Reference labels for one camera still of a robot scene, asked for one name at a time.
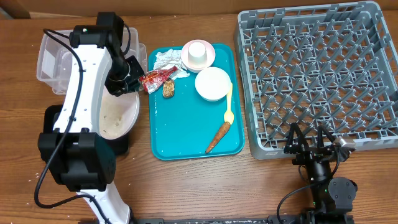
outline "wood grain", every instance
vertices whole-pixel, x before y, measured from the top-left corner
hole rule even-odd
[[[398,13],[386,11],[384,15],[397,41],[398,30],[393,25]],[[236,14],[124,17],[138,30],[148,54],[192,39],[222,42],[234,50],[236,18]],[[63,96],[54,95],[35,77],[42,29],[94,23],[95,18],[0,21],[0,223],[76,223],[94,218],[83,200],[48,210],[33,201],[36,173],[44,166],[37,149],[44,111],[63,101]],[[239,72],[238,87],[244,112]],[[140,116],[130,133],[133,145],[130,154],[118,158],[114,180],[137,217],[267,217],[275,214],[285,194],[304,185],[290,160],[258,161],[250,155],[246,124],[246,144],[236,156],[174,162],[156,159],[150,150],[148,96],[141,93],[140,97]],[[359,185],[352,212],[357,223],[397,223],[397,161],[398,150],[388,149],[356,152],[340,166],[337,175]],[[71,195],[51,176],[40,191],[45,203]],[[281,212],[298,213],[310,206],[309,195],[294,195]]]

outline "gray dish rack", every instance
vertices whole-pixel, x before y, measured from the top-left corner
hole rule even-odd
[[[357,150],[398,146],[397,53],[375,2],[243,11],[235,44],[254,158],[290,157],[293,122],[312,144],[322,124]]]

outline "tray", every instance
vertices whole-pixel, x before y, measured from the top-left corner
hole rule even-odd
[[[251,154],[283,153],[290,124],[324,125],[357,150],[398,144],[397,53],[375,2],[243,11],[236,55]]]
[[[225,156],[237,154],[244,146],[243,119],[236,83],[236,72],[232,50],[225,44],[213,44],[216,59],[213,67],[226,71],[233,84],[231,109],[234,123],[217,146],[207,155],[205,151],[217,130],[224,123],[226,98],[209,102],[204,100],[195,89],[196,73],[190,72],[187,78],[175,81],[175,94],[165,99],[163,88],[149,95],[150,144],[155,157],[169,161],[201,157]],[[167,47],[153,51],[148,59],[152,70],[156,54],[169,49],[181,50],[182,47]]]

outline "plastic bin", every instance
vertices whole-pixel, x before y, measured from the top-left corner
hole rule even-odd
[[[61,34],[69,35],[72,30],[59,30]],[[144,44],[138,42],[138,32],[135,28],[130,28],[131,42],[130,51],[126,58],[134,55],[140,62],[142,69],[147,69],[147,53]],[[62,42],[69,44],[69,40],[58,35],[54,35]],[[126,49],[129,34],[127,29],[123,32],[123,42],[121,49]],[[47,83],[52,87],[55,94],[64,95],[67,93],[70,74],[72,72],[72,53],[68,49],[62,47],[59,43],[43,35],[42,44],[40,46],[39,57],[37,59],[37,79]]]
[[[397,146],[398,56],[377,3],[243,11],[235,43],[256,159],[293,156],[293,122],[310,144],[324,125],[357,150]]]

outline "carrot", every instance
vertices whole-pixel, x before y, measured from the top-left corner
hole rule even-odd
[[[220,129],[218,130],[216,136],[214,136],[213,140],[211,141],[210,145],[206,149],[206,154],[208,154],[216,145],[218,142],[225,136],[225,134],[229,131],[229,128],[231,127],[231,124],[229,122],[224,122],[223,125],[221,125]]]

